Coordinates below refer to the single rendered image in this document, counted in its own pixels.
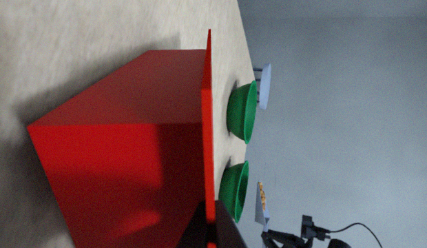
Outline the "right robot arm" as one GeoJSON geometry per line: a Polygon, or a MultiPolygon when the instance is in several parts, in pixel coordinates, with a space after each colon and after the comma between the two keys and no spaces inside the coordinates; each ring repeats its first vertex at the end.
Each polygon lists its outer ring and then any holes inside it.
{"type": "MultiPolygon", "coordinates": [[[[302,215],[302,225],[301,225],[301,238],[310,240],[311,236],[316,237],[318,233],[312,229],[312,216],[302,215]]],[[[329,235],[325,234],[325,238],[330,239],[329,245],[327,248],[352,248],[348,243],[343,240],[332,238],[329,235]]]]}

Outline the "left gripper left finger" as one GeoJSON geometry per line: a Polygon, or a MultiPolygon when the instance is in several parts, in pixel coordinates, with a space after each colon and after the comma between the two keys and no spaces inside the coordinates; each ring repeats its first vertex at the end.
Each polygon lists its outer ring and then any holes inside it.
{"type": "Polygon", "coordinates": [[[208,248],[206,201],[201,201],[175,248],[208,248]]]}

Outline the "green bowl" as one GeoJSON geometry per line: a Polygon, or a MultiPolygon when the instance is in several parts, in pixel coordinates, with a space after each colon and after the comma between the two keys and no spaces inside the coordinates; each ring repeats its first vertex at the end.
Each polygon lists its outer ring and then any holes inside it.
{"type": "Polygon", "coordinates": [[[227,126],[247,145],[251,139],[256,117],[257,85],[252,81],[236,89],[227,105],[227,126]]]}
{"type": "Polygon", "coordinates": [[[231,217],[238,223],[242,215],[249,179],[249,162],[239,163],[227,169],[220,182],[218,200],[226,205],[231,217]]]}

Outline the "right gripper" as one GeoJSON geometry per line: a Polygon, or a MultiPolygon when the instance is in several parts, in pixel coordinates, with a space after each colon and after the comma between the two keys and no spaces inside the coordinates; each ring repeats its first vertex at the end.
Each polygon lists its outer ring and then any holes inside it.
{"type": "Polygon", "coordinates": [[[275,231],[272,229],[268,229],[268,232],[262,231],[260,235],[268,248],[312,248],[313,246],[313,238],[317,238],[318,240],[325,241],[325,230],[320,229],[314,226],[314,222],[312,225],[312,230],[316,231],[318,235],[316,237],[311,236],[310,240],[305,240],[295,236],[294,234],[288,234],[281,231],[275,231]],[[277,244],[273,240],[283,244],[282,247],[278,247],[277,244]],[[292,241],[293,240],[293,241],[292,241]]]}

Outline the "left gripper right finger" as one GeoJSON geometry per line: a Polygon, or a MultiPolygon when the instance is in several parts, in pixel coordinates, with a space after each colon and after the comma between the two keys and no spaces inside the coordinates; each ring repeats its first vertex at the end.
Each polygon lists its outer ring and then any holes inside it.
{"type": "Polygon", "coordinates": [[[222,200],[215,200],[216,248],[248,248],[222,200]]]}

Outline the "light blue scoop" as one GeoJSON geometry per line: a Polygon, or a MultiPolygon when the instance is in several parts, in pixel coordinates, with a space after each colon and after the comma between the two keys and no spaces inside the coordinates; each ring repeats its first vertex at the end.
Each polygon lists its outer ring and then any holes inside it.
{"type": "MultiPolygon", "coordinates": [[[[266,203],[266,201],[265,201],[265,203],[266,203]]],[[[261,196],[260,196],[260,189],[259,189],[259,185],[257,183],[255,222],[260,223],[261,225],[264,225],[263,231],[268,232],[270,215],[269,215],[269,211],[267,208],[267,203],[265,205],[265,208],[266,209],[263,212],[262,200],[261,200],[261,196]]],[[[262,248],[267,248],[267,246],[263,240],[262,240],[262,248]]]]}

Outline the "red divided box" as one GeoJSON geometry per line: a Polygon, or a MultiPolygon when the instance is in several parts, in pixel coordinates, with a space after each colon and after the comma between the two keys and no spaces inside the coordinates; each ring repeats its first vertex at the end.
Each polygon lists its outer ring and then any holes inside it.
{"type": "Polygon", "coordinates": [[[27,126],[76,248],[175,248],[198,204],[215,244],[207,48],[148,50],[27,126]]]}

